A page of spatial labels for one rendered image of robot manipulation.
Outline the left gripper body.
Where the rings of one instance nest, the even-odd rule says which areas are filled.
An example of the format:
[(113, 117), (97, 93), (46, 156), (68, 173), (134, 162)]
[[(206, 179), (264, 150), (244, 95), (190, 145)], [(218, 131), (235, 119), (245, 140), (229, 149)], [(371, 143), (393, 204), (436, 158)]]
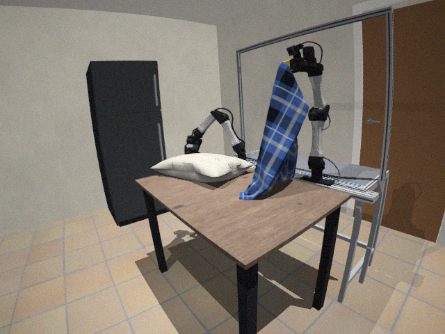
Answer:
[[(305, 64), (305, 66), (304, 66)], [(292, 73), (296, 72), (306, 72), (308, 70), (308, 62), (304, 58), (293, 58), (290, 60), (290, 68), (293, 70)]]

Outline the grey slotted metal rail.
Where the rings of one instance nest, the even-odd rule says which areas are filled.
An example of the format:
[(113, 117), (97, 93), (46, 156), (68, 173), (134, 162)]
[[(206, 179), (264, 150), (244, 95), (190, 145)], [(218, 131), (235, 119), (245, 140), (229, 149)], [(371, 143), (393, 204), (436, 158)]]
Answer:
[(336, 184), (333, 184), (331, 186), (327, 186), (327, 185), (323, 185), (323, 184), (317, 184), (317, 183), (314, 183), (314, 182), (308, 182), (308, 181), (305, 181), (305, 180), (300, 180), (300, 177), (302, 177), (302, 176), (295, 175), (294, 178), (292, 178), (292, 179), (297, 180), (297, 181), (301, 181), (301, 182), (305, 182), (305, 183), (308, 183), (308, 184), (313, 184), (313, 185), (316, 185), (316, 186), (322, 186), (322, 187), (325, 187), (327, 189), (332, 189), (332, 190), (340, 191), (340, 192), (343, 192), (343, 193), (349, 193), (349, 194), (352, 195), (352, 197), (351, 197), (352, 199), (359, 200), (359, 201), (362, 201), (362, 202), (367, 202), (369, 204), (373, 204), (379, 197), (379, 193), (377, 193), (377, 192), (373, 192), (373, 191), (366, 191), (366, 192), (365, 191), (359, 191), (359, 190), (356, 190), (356, 189), (351, 189), (351, 188), (344, 187), (344, 186), (339, 186), (339, 185), (336, 185)]

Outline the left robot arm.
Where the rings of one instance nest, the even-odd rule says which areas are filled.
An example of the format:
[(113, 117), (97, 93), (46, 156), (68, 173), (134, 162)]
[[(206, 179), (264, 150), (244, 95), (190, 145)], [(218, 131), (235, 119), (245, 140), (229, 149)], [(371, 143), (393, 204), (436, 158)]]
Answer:
[[(308, 118), (311, 121), (312, 125), (312, 146), (308, 160), (308, 166), (309, 169), (311, 169), (311, 177), (303, 176), (300, 178), (300, 180), (331, 186), (335, 183), (334, 180), (323, 179), (323, 170), (325, 169), (325, 161), (323, 161), (322, 151), (323, 126), (324, 120), (327, 120), (327, 116), (330, 110), (330, 105), (326, 105), (323, 96), (322, 73), (324, 67), (321, 63), (316, 62), (316, 58), (314, 58), (314, 47), (304, 47), (304, 45), (298, 45), (296, 47), (295, 45), (293, 45), (286, 48), (289, 56), (293, 56), (294, 58), (301, 58), (301, 53), (299, 51), (300, 49), (302, 49), (303, 51), (303, 58), (305, 58), (309, 65), (306, 72), (311, 82), (314, 95), (314, 106), (309, 110), (308, 113)], [(324, 109), (319, 109), (323, 107)]]

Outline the white pillow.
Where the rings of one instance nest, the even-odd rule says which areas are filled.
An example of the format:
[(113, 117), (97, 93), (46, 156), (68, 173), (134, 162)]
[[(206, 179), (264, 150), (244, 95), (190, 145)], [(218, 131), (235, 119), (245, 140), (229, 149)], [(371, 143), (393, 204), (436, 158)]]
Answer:
[(166, 159), (151, 167), (165, 175), (196, 182), (218, 182), (243, 174), (254, 164), (221, 154), (184, 154)]

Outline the grey metal top beam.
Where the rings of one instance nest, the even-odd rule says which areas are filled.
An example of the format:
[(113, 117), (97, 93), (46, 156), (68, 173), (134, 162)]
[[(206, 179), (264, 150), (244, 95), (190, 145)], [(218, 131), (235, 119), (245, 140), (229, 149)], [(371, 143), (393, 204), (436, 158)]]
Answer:
[(242, 54), (244, 52), (251, 51), (253, 49), (257, 49), (257, 48), (260, 48), (260, 47), (271, 45), (271, 44), (274, 44), (276, 42), (281, 42), (281, 41), (284, 41), (284, 40), (296, 38), (296, 37), (299, 37), (299, 36), (302, 36), (302, 35), (307, 35), (307, 34), (310, 34), (310, 33), (315, 33), (315, 32), (318, 32), (318, 31), (323, 31), (323, 30), (326, 30), (326, 29), (331, 29), (331, 28), (338, 27), (338, 26), (343, 26), (343, 25), (346, 25), (346, 24), (360, 22), (360, 21), (367, 20), (367, 19), (372, 19), (372, 18), (376, 18), (376, 17), (382, 17), (382, 16), (385, 16), (386, 13), (390, 13), (390, 12), (393, 12), (393, 7), (392, 6), (386, 7), (386, 8), (381, 8), (381, 9), (378, 9), (378, 10), (373, 10), (373, 11), (370, 11), (370, 12), (367, 12), (367, 13), (354, 15), (354, 16), (351, 16), (351, 17), (346, 17), (346, 18), (343, 18), (343, 19), (338, 19), (338, 20), (335, 20), (335, 21), (332, 21), (332, 22), (328, 22), (328, 23), (317, 25), (317, 26), (309, 27), (307, 29), (299, 30), (299, 31), (296, 31), (296, 32), (293, 32), (293, 33), (288, 33), (286, 35), (282, 35), (282, 36), (279, 36), (279, 37), (276, 37), (276, 38), (273, 38), (273, 39), (270, 39), (270, 40), (266, 40), (266, 41), (257, 43), (255, 45), (251, 45), (249, 47), (245, 47), (245, 48), (236, 50), (236, 53), (237, 54)]

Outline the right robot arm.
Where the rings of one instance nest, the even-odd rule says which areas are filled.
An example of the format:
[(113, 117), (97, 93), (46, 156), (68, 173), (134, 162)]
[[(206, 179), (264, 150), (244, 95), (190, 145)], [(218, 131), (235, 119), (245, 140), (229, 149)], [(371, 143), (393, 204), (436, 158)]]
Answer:
[[(186, 142), (187, 144), (198, 144), (201, 146), (202, 144), (202, 137), (205, 134), (205, 131), (212, 125), (212, 123), (217, 120), (224, 130), (226, 131), (231, 143), (232, 148), (234, 149), (235, 153), (237, 153), (239, 159), (246, 160), (246, 151), (244, 149), (244, 145), (240, 140), (237, 138), (236, 134), (234, 133), (234, 130), (232, 129), (232, 126), (229, 121), (229, 116), (225, 113), (222, 113), (221, 111), (217, 111), (219, 113), (216, 113), (216, 111), (211, 111), (211, 114), (209, 117), (194, 131), (194, 136), (187, 136)], [(221, 113), (221, 114), (220, 114)], [(227, 120), (226, 120), (227, 119)], [(194, 138), (195, 137), (195, 138)], [(196, 140), (195, 140), (196, 139)], [(242, 152), (242, 153), (241, 153)], [(246, 160), (247, 161), (247, 160)]]

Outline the blue plaid pillowcase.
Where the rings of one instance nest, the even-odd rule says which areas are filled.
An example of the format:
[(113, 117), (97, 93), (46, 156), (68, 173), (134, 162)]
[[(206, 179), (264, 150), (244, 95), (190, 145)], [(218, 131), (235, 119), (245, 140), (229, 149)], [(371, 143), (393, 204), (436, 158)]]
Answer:
[(308, 110), (291, 68), (280, 62), (252, 183), (240, 192), (239, 200), (253, 200), (269, 193), (276, 181), (294, 178), (297, 136)]

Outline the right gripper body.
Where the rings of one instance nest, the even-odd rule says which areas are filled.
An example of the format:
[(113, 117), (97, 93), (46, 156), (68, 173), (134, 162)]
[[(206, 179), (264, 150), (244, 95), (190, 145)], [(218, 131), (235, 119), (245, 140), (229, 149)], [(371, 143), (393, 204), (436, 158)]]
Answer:
[(193, 144), (193, 147), (192, 148), (188, 147), (188, 149), (189, 149), (189, 154), (200, 153), (198, 152), (200, 146), (197, 144)]

